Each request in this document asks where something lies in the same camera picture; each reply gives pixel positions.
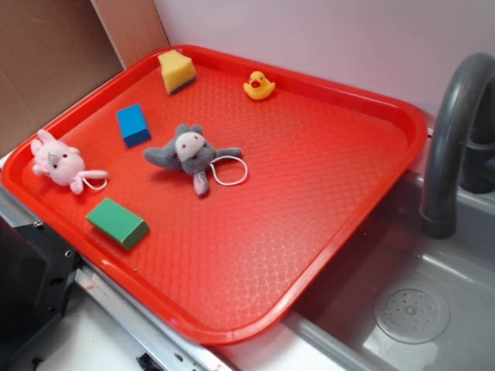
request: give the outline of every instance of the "red tray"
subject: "red tray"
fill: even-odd
[[[32,173],[29,143],[2,182],[107,276],[165,322],[203,344],[251,337],[279,320],[396,182],[426,139],[411,105],[326,80],[195,46],[197,81],[168,96],[157,55],[143,59],[46,126],[105,169],[106,189],[74,195]],[[254,70],[276,82],[255,101],[243,90]],[[141,104],[152,140],[127,148],[116,112]],[[193,180],[147,163],[179,123],[201,124],[215,148],[240,147],[242,185]],[[243,175],[220,165],[225,181]],[[130,209],[150,233],[126,251],[86,215],[105,197]]]

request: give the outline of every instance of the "gray plush toy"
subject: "gray plush toy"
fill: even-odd
[[[242,150],[240,148],[225,148],[216,151],[203,137],[201,126],[193,125],[189,128],[186,124],[180,124],[176,129],[174,139],[163,148],[146,149],[144,156],[146,161],[153,165],[168,170],[183,170],[186,174],[191,175],[196,194],[204,196],[210,189],[206,171],[215,158],[224,156],[240,158]]]

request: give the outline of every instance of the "blue block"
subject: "blue block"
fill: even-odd
[[[152,138],[139,104],[134,104],[117,112],[117,119],[122,137],[128,147],[134,147]]]

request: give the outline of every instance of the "yellow rubber duck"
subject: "yellow rubber duck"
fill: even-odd
[[[275,83],[271,83],[260,71],[254,71],[249,83],[244,83],[244,91],[255,100],[265,99],[274,89]]]

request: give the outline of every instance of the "gray sink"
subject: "gray sink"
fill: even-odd
[[[495,369],[495,203],[459,191],[456,233],[431,240],[421,188],[403,176],[287,323],[348,369]]]

